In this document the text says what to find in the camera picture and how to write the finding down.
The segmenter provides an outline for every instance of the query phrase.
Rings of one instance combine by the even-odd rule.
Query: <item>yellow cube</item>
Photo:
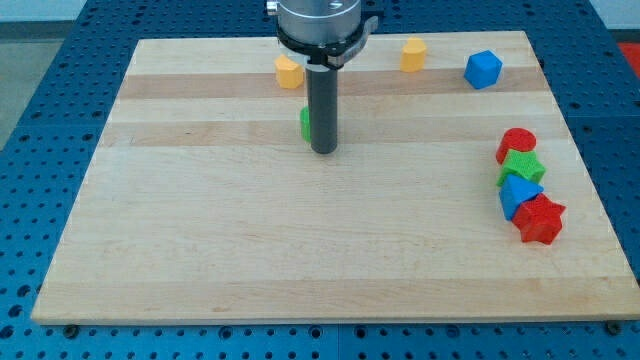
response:
[[[416,72],[424,67],[424,59],[427,57],[427,45],[422,39],[410,37],[402,48],[400,71]]]
[[[280,55],[275,61],[276,81],[283,89],[296,89],[304,82],[302,66],[291,61],[285,55]]]

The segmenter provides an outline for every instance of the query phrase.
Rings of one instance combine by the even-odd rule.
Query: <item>wooden board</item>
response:
[[[340,73],[338,150],[299,134],[274,38],[138,44],[32,317],[43,324],[624,319],[640,291],[522,32],[374,36]],[[498,85],[473,90],[469,54]],[[552,246],[504,220],[494,154],[535,131]]]

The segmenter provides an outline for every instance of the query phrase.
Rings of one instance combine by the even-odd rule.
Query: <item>blue block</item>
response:
[[[500,189],[500,202],[502,202],[505,219],[511,221],[520,204],[533,199],[543,191],[544,188],[534,182],[517,175],[507,175]]]
[[[471,55],[467,61],[464,78],[476,89],[483,89],[498,82],[502,61],[489,50]]]

